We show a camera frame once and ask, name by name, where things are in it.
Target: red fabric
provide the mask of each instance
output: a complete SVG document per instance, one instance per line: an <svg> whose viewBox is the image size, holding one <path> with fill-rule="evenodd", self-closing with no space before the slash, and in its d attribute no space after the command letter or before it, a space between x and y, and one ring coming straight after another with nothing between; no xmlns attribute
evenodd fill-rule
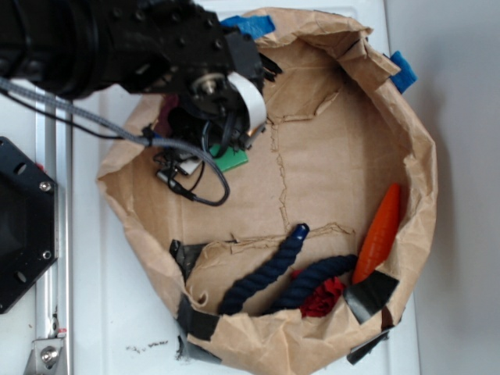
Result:
<svg viewBox="0 0 500 375"><path fill-rule="evenodd" d="M296 270L291 274L295 279L302 270ZM320 318L328 315L341 297L345 285L338 279L332 277L322 283L300 306L302 317L313 316Z"/></svg>

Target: bolt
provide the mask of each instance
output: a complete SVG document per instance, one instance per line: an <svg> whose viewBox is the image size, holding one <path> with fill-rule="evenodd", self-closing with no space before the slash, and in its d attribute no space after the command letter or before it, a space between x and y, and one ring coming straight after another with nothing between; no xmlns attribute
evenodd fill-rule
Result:
<svg viewBox="0 0 500 375"><path fill-rule="evenodd" d="M216 50L221 50L224 47L224 45L222 44L222 41L220 41L220 39L216 39L216 41L213 42L213 47Z"/></svg>
<svg viewBox="0 0 500 375"><path fill-rule="evenodd" d="M180 22L180 15L177 12L172 13L172 16L170 16L170 18L172 18L172 21L175 23Z"/></svg>
<svg viewBox="0 0 500 375"><path fill-rule="evenodd" d="M28 63L26 67L26 73L31 76L39 74L41 72L41 63L35 60L32 60Z"/></svg>
<svg viewBox="0 0 500 375"><path fill-rule="evenodd" d="M146 15L141 10L135 13L135 19L139 22L144 22L146 20Z"/></svg>
<svg viewBox="0 0 500 375"><path fill-rule="evenodd" d="M52 190L52 184L50 182L44 181L40 183L40 190L44 193L48 193Z"/></svg>
<svg viewBox="0 0 500 375"><path fill-rule="evenodd" d="M51 366L56 363L58 357L59 353L57 352L57 349L52 346L48 346L40 353L41 361L47 366Z"/></svg>
<svg viewBox="0 0 500 375"><path fill-rule="evenodd" d="M179 45L179 47L185 47L186 40L183 37L180 37L179 39L177 39L177 44Z"/></svg>
<svg viewBox="0 0 500 375"><path fill-rule="evenodd" d="M215 82L214 80L206 80L202 83L202 90L207 95L212 95L214 92L216 92L216 88L217 82Z"/></svg>
<svg viewBox="0 0 500 375"><path fill-rule="evenodd" d="M115 20L119 20L120 18L122 18L123 16L123 12L122 12L122 9L120 8L113 8L112 11L111 11L111 16L115 19Z"/></svg>

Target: orange object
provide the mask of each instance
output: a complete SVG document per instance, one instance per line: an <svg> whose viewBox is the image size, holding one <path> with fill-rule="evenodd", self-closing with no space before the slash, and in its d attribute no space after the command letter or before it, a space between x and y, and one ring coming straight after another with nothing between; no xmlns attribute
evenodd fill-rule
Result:
<svg viewBox="0 0 500 375"><path fill-rule="evenodd" d="M399 226L398 184L392 184L380 204L359 253L352 283L365 280L379 264L388 258Z"/></svg>

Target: brown paper bag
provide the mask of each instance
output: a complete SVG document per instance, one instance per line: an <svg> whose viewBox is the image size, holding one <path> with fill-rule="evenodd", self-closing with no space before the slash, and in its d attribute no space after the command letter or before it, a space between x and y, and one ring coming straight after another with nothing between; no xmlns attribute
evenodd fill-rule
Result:
<svg viewBox="0 0 500 375"><path fill-rule="evenodd" d="M208 335L188 330L189 342L251 373L309 374L401 319L433 237L436 154L389 80L398 67L366 41L371 29L324 12L253 14L273 18L276 31L258 45L284 74L266 82L268 131L248 152L249 163L227 173L227 203L213 208L174 195L155 177L155 150L128 142L112 147L98 185L171 313L178 320L200 312L213 318L207 320ZM145 96L126 128L138 133L154 122L162 103L161 96ZM286 286L286 274L248 300L243 313L213 316L232 283L272 256L297 223L314 230L294 268L357 254L394 182L402 186L402 221L389 259L378 270L399 284L384 313L360 324L341 298L324 318L303 319L298 310L258 316ZM210 175L197 189L198 196L220 193ZM186 283L168 251L173 239L210 243Z"/></svg>

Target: navy blue rope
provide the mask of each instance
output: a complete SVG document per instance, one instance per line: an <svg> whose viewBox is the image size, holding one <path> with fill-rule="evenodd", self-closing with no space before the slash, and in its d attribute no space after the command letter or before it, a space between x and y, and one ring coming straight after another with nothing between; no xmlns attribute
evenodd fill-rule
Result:
<svg viewBox="0 0 500 375"><path fill-rule="evenodd" d="M358 257L356 255L333 256L313 263L293 280L281 296L273 302L263 315L279 310L298 309L304 301L326 280L353 270Z"/></svg>
<svg viewBox="0 0 500 375"><path fill-rule="evenodd" d="M260 266L254 273L235 281L224 295L224 300L219 306L219 314L239 313L247 299L265 289L285 273L288 267L294 264L308 232L307 225L299 224L290 237L281 243L271 260Z"/></svg>

